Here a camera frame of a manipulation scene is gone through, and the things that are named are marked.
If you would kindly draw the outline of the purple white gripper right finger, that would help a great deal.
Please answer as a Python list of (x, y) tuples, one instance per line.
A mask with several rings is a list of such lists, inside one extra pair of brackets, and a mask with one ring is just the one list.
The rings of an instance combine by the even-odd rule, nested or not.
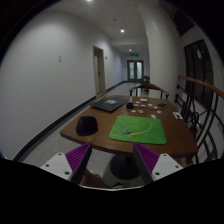
[(133, 155), (145, 185), (182, 169), (167, 153), (157, 154), (139, 143), (133, 145)]

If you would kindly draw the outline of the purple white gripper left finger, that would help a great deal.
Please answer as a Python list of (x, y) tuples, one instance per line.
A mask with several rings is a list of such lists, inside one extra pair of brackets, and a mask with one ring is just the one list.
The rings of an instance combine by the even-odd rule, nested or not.
[(86, 170), (91, 153), (92, 144), (85, 143), (66, 154), (62, 152), (56, 153), (41, 166), (41, 169), (75, 184), (79, 184)]

